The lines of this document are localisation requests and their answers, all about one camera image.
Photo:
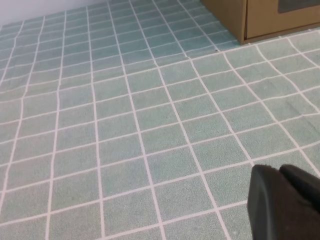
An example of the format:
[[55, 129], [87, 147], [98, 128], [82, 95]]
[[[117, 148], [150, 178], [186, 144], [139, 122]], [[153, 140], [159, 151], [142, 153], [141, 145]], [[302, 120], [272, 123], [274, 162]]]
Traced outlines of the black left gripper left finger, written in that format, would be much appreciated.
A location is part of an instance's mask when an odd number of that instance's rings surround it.
[[254, 240], [320, 238], [320, 212], [269, 165], [252, 168], [247, 212]]

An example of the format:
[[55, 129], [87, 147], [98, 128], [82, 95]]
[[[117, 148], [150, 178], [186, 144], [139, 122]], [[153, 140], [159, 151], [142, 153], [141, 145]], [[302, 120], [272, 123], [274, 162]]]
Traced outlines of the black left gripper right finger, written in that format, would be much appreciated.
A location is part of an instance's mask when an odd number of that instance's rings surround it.
[[293, 188], [320, 212], [320, 179], [292, 164], [283, 164], [279, 171]]

